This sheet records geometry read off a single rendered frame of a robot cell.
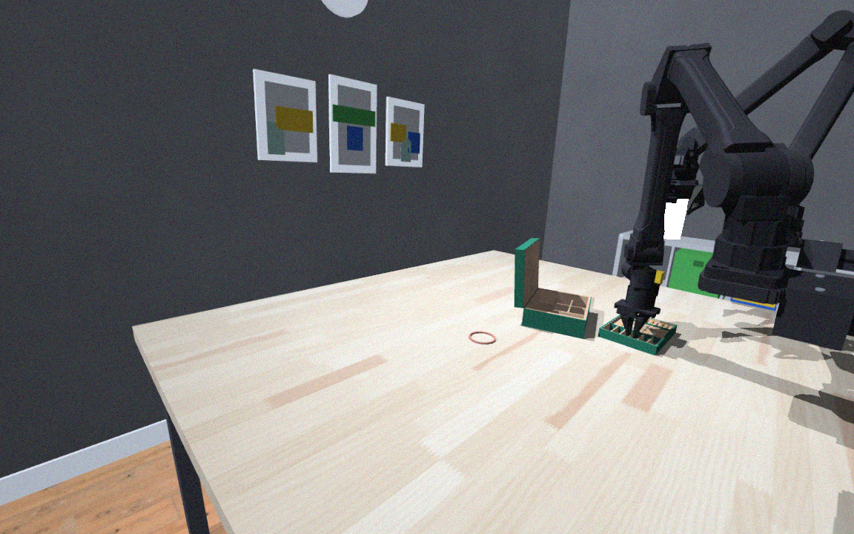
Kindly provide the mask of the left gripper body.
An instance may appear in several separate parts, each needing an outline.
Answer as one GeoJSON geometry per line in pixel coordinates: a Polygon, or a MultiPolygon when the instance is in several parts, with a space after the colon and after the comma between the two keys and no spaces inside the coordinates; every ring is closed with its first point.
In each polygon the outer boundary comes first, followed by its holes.
{"type": "Polygon", "coordinates": [[[627,300],[619,300],[618,302],[615,302],[614,308],[617,308],[617,314],[624,315],[624,317],[636,318],[642,321],[645,321],[648,317],[655,318],[656,314],[660,314],[660,308],[649,308],[653,289],[636,290],[637,288],[633,288],[629,285],[627,300]]]}

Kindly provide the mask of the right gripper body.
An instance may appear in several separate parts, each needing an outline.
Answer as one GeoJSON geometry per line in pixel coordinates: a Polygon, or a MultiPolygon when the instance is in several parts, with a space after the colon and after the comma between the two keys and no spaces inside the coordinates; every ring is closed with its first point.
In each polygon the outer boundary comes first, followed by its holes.
{"type": "Polygon", "coordinates": [[[677,203],[678,199],[691,199],[692,190],[698,184],[698,180],[671,180],[667,203],[677,203]]]}

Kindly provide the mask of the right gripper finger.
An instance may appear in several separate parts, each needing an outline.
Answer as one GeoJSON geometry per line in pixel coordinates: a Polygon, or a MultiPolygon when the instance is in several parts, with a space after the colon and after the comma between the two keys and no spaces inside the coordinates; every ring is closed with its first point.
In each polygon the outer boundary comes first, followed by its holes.
{"type": "Polygon", "coordinates": [[[690,215],[692,213],[692,211],[695,211],[695,210],[703,207],[704,204],[705,204],[705,202],[704,202],[704,197],[703,197],[703,186],[702,185],[696,185],[694,187],[694,190],[692,190],[692,196],[690,199],[690,203],[688,205],[688,209],[686,211],[687,215],[690,215]],[[692,204],[694,204],[694,205],[692,205],[692,204]]]}

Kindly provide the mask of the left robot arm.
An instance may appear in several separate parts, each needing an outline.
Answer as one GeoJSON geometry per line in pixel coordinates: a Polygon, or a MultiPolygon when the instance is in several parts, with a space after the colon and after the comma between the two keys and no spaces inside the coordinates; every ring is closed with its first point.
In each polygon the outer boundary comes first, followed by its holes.
{"type": "Polygon", "coordinates": [[[772,143],[750,121],[709,63],[711,49],[709,43],[667,45],[653,80],[643,85],[640,115],[651,116],[651,136],[643,197],[621,274],[636,291],[653,289],[650,309],[660,283],[649,265],[662,265],[666,204],[686,113],[708,145],[699,165],[703,197],[725,213],[703,276],[779,289],[789,243],[787,206],[803,202],[814,179],[809,154],[772,143]],[[681,106],[657,108],[675,102],[681,106]]]}

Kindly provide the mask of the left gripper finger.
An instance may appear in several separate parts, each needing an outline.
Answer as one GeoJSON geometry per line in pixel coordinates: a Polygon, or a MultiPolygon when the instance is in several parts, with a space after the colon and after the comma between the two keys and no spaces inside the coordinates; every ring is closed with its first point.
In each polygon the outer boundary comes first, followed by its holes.
{"type": "MultiPolygon", "coordinates": [[[[648,320],[649,318],[650,318],[650,317],[648,317],[648,318],[647,318],[647,320],[648,320]]],[[[646,320],[646,319],[645,319],[645,320],[646,320]]],[[[635,320],[635,325],[634,325],[634,331],[633,331],[632,338],[636,338],[636,337],[638,336],[638,332],[641,330],[641,328],[643,328],[643,326],[644,326],[644,324],[647,322],[647,320],[646,320],[646,321],[642,321],[642,320],[638,320],[638,319],[636,319],[636,320],[635,320]],[[644,322],[645,322],[645,323],[644,323],[644,322]]]]}
{"type": "Polygon", "coordinates": [[[632,332],[632,326],[634,323],[634,318],[624,317],[624,315],[620,315],[621,322],[623,322],[624,328],[626,328],[626,336],[629,337],[632,332]]]}

